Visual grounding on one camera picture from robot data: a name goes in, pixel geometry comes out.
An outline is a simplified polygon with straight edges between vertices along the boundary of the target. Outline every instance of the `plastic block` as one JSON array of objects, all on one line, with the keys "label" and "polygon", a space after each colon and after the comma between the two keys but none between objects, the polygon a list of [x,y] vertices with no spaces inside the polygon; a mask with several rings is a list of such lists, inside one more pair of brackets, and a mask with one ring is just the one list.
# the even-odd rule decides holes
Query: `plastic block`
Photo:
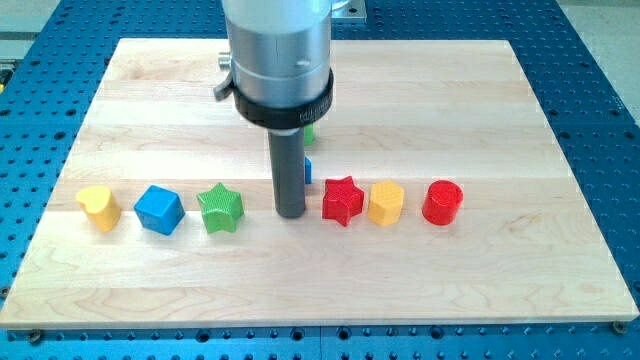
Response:
[{"label": "plastic block", "polygon": [[106,186],[90,186],[76,194],[76,201],[96,227],[102,232],[113,229],[120,220],[122,209]]},{"label": "plastic block", "polygon": [[152,185],[133,207],[142,227],[171,235],[184,217],[180,197],[173,191]]},{"label": "plastic block", "polygon": [[448,180],[438,180],[429,186],[422,206],[422,215],[435,225],[453,222],[462,204],[462,189]]},{"label": "plastic block", "polygon": [[304,127],[304,146],[309,146],[313,143],[316,137],[313,133],[313,124],[309,124]]},{"label": "plastic block", "polygon": [[395,224],[400,220],[403,202],[404,189],[393,181],[373,184],[367,216],[380,226]]},{"label": "plastic block", "polygon": [[308,157],[304,157],[304,183],[311,184],[311,160]]},{"label": "plastic block", "polygon": [[238,219],[244,214],[239,192],[227,190],[218,183],[210,191],[198,194],[198,202],[209,234],[218,230],[236,231]]},{"label": "plastic block", "polygon": [[360,190],[348,176],[341,180],[327,179],[322,200],[322,218],[333,219],[343,226],[349,225],[351,217],[362,212],[364,191]]}]

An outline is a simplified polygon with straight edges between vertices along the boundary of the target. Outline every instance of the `wooden board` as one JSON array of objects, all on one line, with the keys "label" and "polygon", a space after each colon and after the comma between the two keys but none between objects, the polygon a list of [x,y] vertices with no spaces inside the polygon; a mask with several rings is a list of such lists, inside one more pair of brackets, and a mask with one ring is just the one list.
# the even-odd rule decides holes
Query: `wooden board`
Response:
[{"label": "wooden board", "polygon": [[[0,315],[9,328],[631,320],[638,310],[507,42],[336,41],[335,102],[307,148],[308,211],[273,209],[266,134],[216,103],[223,40],[120,41]],[[324,179],[405,188],[398,224],[321,219]],[[429,183],[465,202],[426,223]],[[235,234],[195,195],[240,191]],[[74,202],[110,186],[101,234]],[[133,204],[151,184],[187,216],[170,237]]]}]

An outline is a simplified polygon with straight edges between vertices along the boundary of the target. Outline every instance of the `yellow hexagon block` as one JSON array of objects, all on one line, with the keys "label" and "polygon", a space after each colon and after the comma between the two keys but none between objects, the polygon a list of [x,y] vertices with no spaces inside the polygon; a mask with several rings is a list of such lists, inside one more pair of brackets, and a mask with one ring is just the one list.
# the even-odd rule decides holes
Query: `yellow hexagon block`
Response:
[{"label": "yellow hexagon block", "polygon": [[76,201],[100,231],[113,229],[120,220],[122,210],[106,186],[84,188],[76,194]]},{"label": "yellow hexagon block", "polygon": [[393,181],[373,184],[367,216],[380,226],[395,224],[400,219],[403,202],[404,189]]}]

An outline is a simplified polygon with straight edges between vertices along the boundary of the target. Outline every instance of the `green block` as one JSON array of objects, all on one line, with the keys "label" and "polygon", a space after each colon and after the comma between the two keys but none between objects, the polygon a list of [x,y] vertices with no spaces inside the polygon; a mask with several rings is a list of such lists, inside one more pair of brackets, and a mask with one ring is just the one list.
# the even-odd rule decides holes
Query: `green block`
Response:
[{"label": "green block", "polygon": [[311,145],[313,140],[315,140],[315,136],[313,135],[313,124],[309,124],[304,127],[304,146]]},{"label": "green block", "polygon": [[198,194],[202,220],[209,234],[218,230],[236,232],[238,219],[244,214],[239,192],[227,190],[222,183]]}]

